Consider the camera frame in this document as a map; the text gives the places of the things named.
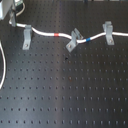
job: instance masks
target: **silver clamp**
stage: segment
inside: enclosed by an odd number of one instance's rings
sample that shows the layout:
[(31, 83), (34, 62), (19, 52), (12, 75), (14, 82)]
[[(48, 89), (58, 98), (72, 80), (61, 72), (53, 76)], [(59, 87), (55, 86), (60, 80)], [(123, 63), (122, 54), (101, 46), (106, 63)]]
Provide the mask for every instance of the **silver clamp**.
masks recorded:
[(66, 48), (69, 52), (72, 52), (72, 50), (78, 45), (77, 39), (78, 40), (83, 39), (83, 36), (76, 28), (74, 29), (74, 31), (72, 31), (71, 36), (72, 36), (71, 41), (66, 45)]
[(16, 11), (11, 8), (9, 14), (12, 27), (16, 27)]
[(24, 30), (24, 44), (23, 50), (29, 50), (32, 36), (32, 27), (31, 25), (26, 25)]
[(106, 21), (105, 24), (103, 24), (104, 32), (106, 32), (106, 40), (108, 45), (114, 45), (114, 40), (112, 37), (113, 32), (113, 26), (111, 21)]

